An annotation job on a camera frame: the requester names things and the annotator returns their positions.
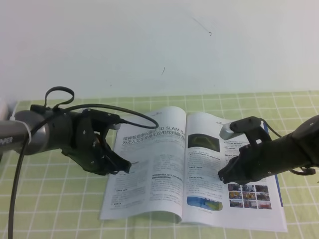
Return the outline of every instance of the table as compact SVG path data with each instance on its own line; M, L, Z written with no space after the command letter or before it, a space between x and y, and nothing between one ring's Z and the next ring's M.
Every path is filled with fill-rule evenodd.
M53 106L60 101L49 101ZM17 110L43 101L20 102ZM178 106L226 119L264 118L279 134L292 132L319 112L319 91L226 95L76 99L141 113ZM113 143L114 133L107 136ZM0 238L7 238L7 213L18 154L0 164ZM116 221L98 220L106 176L87 173L59 150L25 158L16 199L15 238L19 239L315 239L319 237L319 176L278 175L288 233L177 225L167 213L147 213Z

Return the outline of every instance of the black wire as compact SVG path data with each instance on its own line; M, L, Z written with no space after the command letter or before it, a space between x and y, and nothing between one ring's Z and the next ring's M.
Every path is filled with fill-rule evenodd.
M293 174L297 174L300 176L308 176L308 175L315 175L316 170L314 168L300 168L303 172L296 171L296 170L289 170Z
M56 111L52 116L46 118L45 120L43 120L42 122L37 124L31 130L31 136L33 136L40 128L42 128L44 125L46 125L47 123L49 123L50 121L52 121L56 117L59 117L63 114L66 114L70 111L74 111L74 110L78 110L78 109L82 109L82 108L104 108L104 109L122 111L122 112L126 112L126 113L129 113L132 115L142 117L146 120L149 120L152 123L154 123L155 126L141 125L138 123L126 121L124 119L121 121L121 123L127 123L127 124L131 124L131 125L142 127L142 128L148 128L148 129L154 129L154 128L157 128L159 126L159 123L157 123L156 120L152 119L151 117L148 117L144 114L141 114L141 113L138 113L138 112L135 112L132 110L128 110L128 109L117 107L117 106L103 105L103 104L84 104L84 105L71 106L71 107L68 107L65 109L59 109L59 111ZM16 165L13 186L12 186L12 192L11 192L11 199L10 199L9 217L8 217L8 239L13 239L13 216L14 216L16 192L17 192L17 188L18 188L19 176L20 176L22 162L24 159L24 154L25 154L25 151L27 148L26 146L27 146L28 141L29 141L29 135L27 135L26 138L24 139L24 142L22 145L22 150L21 150L21 153L19 155L18 163Z
M263 118L260 118L260 120L265 123L265 125L267 126L267 128L270 129L272 133L274 133L274 134L277 135L279 138L281 138L281 135L278 134L273 128L271 128L270 125L269 125Z

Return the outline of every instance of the open magazine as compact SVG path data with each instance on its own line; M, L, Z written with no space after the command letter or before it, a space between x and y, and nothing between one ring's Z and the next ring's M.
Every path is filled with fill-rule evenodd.
M114 151L132 162L130 173L110 175L100 219L152 211L171 212L182 223L287 232L275 176L247 185L224 184L217 172L248 144L245 135L224 141L230 120L207 113L186 117L178 107L146 114L157 129L122 125ZM139 117L130 121L145 124Z

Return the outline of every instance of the black cable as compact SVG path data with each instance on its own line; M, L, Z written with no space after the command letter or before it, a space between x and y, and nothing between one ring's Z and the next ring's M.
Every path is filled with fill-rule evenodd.
M59 105L67 105L69 103L71 103L73 100L74 100L74 91L67 88L67 87L64 87L64 86L56 86L56 87L52 87L50 90L48 90L46 93L45 93L45 97L44 97L44 108L46 108L46 102L47 102L47 98L48 98L48 95L53 92L53 91L64 91L66 93L69 93L72 98L68 99L67 101L64 101L64 102L61 102L61 103L58 103L56 104L53 109L57 109L59 107Z
M39 124L37 124L32 130L31 130L31 136L33 136L40 128L42 128L44 125L46 125L47 123L49 123L51 120L55 119L56 117L59 117L63 114L66 114L70 111L74 111L74 110L78 110L78 109L83 109L83 108L104 108L104 109L111 109L111 110L116 110L116 111L122 111L122 112L126 112L132 115L136 115L139 117L142 117L146 120L151 121L152 123L155 124L155 126L147 126L147 125L142 125L142 124L138 124L138 123L133 123L133 122L129 122L127 120L121 120L121 123L127 123L127 124L131 124L137 127L142 127L142 128L148 128L148 129L154 129L157 128L159 126L159 123L156 122L156 120L152 119L151 117L148 117L144 114L129 110L129 109L125 109L125 108L121 108L118 106L110 106L110 105L103 105L103 104L84 104L84 105L77 105L77 106L71 106L65 109L59 109L58 111L55 112L55 114L53 114L52 116L46 118L45 120L43 120L42 122L40 122ZM21 167L22 167L22 162L23 162L23 158L24 158L24 154L26 151L26 146L27 143L29 141L29 135L26 136L23 145L22 145L22 150L21 153L19 155L19 159L16 165L16 170L15 170L15 175L14 175L14 180L13 180L13 186L12 186L12 192L11 192L11 199L10 199L10 208L9 208L9 217L8 217L8 239L13 239L13 216L14 216L14 207L15 207L15 199L16 199L16 192L17 192L17 188L18 188L18 181L19 181L19 176L20 176L20 172L21 172Z
M278 134L273 128L271 128L270 125L269 125L263 118L259 118L259 119L265 123L265 125L267 126L267 128L270 129L272 133L274 133L274 134L277 135L279 138L281 138L281 135Z
M308 175L315 175L316 174L316 170L314 168L300 168L302 170L302 172L300 171L296 171L296 170L289 170L289 172L296 174L296 175L300 175L300 176L308 176Z

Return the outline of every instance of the robotic arm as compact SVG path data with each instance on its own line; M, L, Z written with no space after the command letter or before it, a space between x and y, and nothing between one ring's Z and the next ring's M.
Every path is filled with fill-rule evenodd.
M319 115L276 140L271 140L261 127L261 121L249 117L223 126L222 139L244 133L250 144L240 148L239 155L218 172L221 181L243 185L285 171L299 175L316 173L311 167L319 167ZM295 168L301 168L302 172L293 170Z
M55 87L48 91L72 90L65 87ZM85 171L99 175L117 174L119 171L129 172L131 163L111 150L106 143L105 137L110 129L119 129L120 124L129 123L144 128L157 128L158 123L137 112L127 109L116 108L134 115L143 117L155 124L155 126L138 125L121 119L120 116L94 109L85 109L81 113L61 109L59 105L54 108L32 105L29 111L20 111L15 114L16 121L0 121L0 153L8 150L20 152L28 131L24 122L30 129L34 129L40 123L43 126L34 131L32 140L27 145L25 155L36 154L53 149L62 149L62 154L70 157ZM90 104L71 107L75 109L112 106Z

